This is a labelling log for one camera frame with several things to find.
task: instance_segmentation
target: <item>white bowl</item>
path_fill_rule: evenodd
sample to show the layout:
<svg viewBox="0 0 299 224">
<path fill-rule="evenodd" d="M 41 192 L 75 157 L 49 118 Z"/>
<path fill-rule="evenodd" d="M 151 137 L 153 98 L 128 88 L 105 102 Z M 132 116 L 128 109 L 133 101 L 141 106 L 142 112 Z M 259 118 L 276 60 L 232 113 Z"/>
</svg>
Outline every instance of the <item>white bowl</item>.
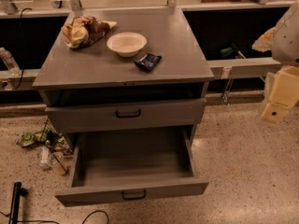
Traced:
<svg viewBox="0 0 299 224">
<path fill-rule="evenodd" d="M 146 37 L 129 32 L 113 35 L 107 41 L 109 49 L 117 52 L 122 57 L 135 56 L 146 44 Z"/>
</svg>

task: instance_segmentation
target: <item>cabinet top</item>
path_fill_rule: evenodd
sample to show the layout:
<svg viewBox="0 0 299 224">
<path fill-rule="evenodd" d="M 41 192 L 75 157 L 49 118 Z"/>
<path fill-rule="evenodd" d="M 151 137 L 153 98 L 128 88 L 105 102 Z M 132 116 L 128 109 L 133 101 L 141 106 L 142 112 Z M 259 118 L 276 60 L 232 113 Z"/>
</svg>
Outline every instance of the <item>cabinet top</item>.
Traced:
<svg viewBox="0 0 299 224">
<path fill-rule="evenodd" d="M 213 78 L 179 8 L 82 10 L 70 13 L 65 23 L 82 15 L 116 21 L 117 26 L 92 46 L 76 50 L 70 49 L 64 35 L 59 33 L 33 87 L 41 90 L 96 88 L 198 82 Z M 136 56 L 123 58 L 107 47 L 107 40 L 120 32 L 142 34 L 148 43 Z M 139 70 L 134 64 L 146 53 L 163 57 L 150 73 Z"/>
</svg>

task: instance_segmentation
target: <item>drawer handle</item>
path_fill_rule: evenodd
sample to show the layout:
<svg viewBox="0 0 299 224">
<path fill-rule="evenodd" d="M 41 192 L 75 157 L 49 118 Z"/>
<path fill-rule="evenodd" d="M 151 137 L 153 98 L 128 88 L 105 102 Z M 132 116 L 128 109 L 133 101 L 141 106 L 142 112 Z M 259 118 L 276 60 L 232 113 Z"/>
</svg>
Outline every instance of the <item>drawer handle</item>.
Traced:
<svg viewBox="0 0 299 224">
<path fill-rule="evenodd" d="M 134 112 L 119 112 L 119 111 L 115 111 L 115 115 L 119 119 L 123 119 L 123 118 L 137 118 L 137 117 L 141 116 L 141 109 L 138 109 L 137 111 L 134 111 Z"/>
<path fill-rule="evenodd" d="M 140 194 L 138 195 L 137 192 L 135 193 L 125 193 L 124 191 L 121 193 L 121 196 L 124 200 L 130 201 L 130 200 L 140 200 L 144 199 L 147 196 L 147 191 L 144 189 L 143 192 L 140 191 Z"/>
</svg>

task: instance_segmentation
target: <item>black pole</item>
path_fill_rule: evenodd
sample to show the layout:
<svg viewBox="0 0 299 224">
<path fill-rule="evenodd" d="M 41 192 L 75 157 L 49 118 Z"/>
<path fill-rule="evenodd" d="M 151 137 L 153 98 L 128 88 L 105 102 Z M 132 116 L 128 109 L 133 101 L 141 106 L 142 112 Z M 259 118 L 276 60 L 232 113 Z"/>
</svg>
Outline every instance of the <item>black pole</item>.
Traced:
<svg viewBox="0 0 299 224">
<path fill-rule="evenodd" d="M 13 187 L 10 218 L 8 224 L 17 224 L 19 215 L 20 197 L 27 194 L 27 190 L 21 187 L 21 182 L 16 182 Z"/>
</svg>

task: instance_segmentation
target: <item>open drawer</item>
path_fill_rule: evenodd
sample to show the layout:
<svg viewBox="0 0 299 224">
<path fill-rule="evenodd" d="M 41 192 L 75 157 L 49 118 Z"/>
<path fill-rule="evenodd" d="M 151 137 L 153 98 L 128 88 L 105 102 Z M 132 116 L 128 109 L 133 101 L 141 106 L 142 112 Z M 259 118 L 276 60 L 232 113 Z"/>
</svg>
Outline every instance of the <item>open drawer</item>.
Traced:
<svg viewBox="0 0 299 224">
<path fill-rule="evenodd" d="M 65 206 L 203 194 L 184 127 L 81 133 Z"/>
<path fill-rule="evenodd" d="M 113 105 L 48 107 L 58 133 L 82 133 L 194 124 L 202 119 L 206 99 Z"/>
</svg>

